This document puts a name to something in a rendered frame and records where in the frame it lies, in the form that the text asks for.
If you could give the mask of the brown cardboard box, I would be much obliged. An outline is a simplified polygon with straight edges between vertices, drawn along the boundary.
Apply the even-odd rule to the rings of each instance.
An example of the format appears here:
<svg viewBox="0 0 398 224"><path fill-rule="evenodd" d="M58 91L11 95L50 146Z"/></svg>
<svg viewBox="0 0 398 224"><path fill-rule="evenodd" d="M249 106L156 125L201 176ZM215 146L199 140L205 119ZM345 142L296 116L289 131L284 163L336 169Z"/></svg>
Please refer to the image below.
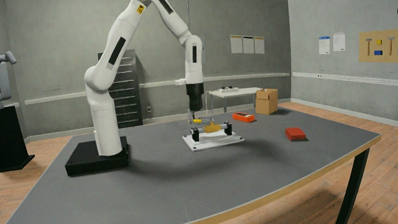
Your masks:
<svg viewBox="0 0 398 224"><path fill-rule="evenodd" d="M256 113L271 114L277 111L277 90L261 89L256 91Z"/></svg>

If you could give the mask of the orange handheld multimeter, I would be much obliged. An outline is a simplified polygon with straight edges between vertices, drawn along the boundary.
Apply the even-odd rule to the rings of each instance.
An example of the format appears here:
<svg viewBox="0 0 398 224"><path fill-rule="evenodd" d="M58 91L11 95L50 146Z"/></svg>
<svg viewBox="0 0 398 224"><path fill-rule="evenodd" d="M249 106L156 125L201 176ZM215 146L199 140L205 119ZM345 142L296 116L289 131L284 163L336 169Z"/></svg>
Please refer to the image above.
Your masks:
<svg viewBox="0 0 398 224"><path fill-rule="evenodd" d="M254 121L254 115L238 112L233 114L233 119L248 123Z"/></svg>

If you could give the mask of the red rectangular block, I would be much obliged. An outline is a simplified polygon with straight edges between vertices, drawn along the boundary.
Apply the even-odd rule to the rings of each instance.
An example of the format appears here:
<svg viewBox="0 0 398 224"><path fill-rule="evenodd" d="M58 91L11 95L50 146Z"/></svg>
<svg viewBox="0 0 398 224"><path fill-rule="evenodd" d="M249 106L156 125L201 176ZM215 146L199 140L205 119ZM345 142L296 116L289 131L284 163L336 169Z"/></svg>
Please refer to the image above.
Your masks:
<svg viewBox="0 0 398 224"><path fill-rule="evenodd" d="M305 141L306 134L300 128L286 128L285 134L292 141Z"/></svg>

